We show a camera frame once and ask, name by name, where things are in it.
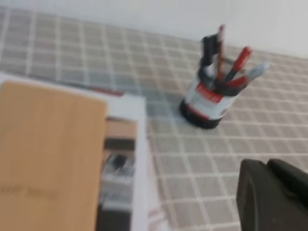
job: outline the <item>grid pattern tablecloth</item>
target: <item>grid pattern tablecloth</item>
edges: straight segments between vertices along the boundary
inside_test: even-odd
[[[178,113],[199,42],[4,7],[0,29],[0,70],[147,98],[152,158],[174,230],[239,229],[243,158],[278,157],[308,170],[307,60],[255,51],[247,68],[269,60],[270,70],[204,131]],[[230,58],[239,51],[225,50]]]

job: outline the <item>tan book cover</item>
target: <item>tan book cover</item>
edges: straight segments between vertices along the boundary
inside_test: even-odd
[[[0,89],[0,230],[93,231],[107,106],[64,91]]]

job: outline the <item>pencil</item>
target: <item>pencil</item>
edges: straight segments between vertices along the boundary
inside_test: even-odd
[[[240,53],[237,60],[234,62],[233,67],[231,71],[227,74],[225,78],[225,82],[231,81],[235,74],[242,69],[242,67],[245,65],[247,59],[249,58],[252,50],[250,47],[244,47],[242,52]]]
[[[224,39],[224,31],[225,31],[225,25],[222,24],[219,27],[218,31],[218,62],[217,62],[217,81],[220,82],[222,79],[222,73],[221,73],[221,65],[222,65],[222,56],[223,56],[223,39]]]

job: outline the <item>black base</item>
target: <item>black base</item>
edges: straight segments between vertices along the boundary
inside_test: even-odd
[[[222,118],[216,120],[203,119],[200,116],[192,112],[186,105],[185,101],[182,100],[180,104],[180,112],[182,116],[191,124],[205,129],[216,128]]]

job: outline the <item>red pen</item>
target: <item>red pen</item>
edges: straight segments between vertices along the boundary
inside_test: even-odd
[[[221,65],[223,56],[223,39],[224,39],[225,25],[219,27],[217,42],[218,42],[218,62],[217,62],[217,81],[220,82],[222,79]]]
[[[227,86],[238,88],[242,85],[246,85],[248,83],[248,78],[246,76],[241,76],[239,78],[233,79],[226,83]]]
[[[236,73],[242,69],[242,67],[245,65],[247,59],[249,58],[252,50],[250,47],[244,47],[242,52],[240,53],[237,60],[234,62],[233,67],[231,71],[227,74],[225,78],[225,82],[231,81]]]

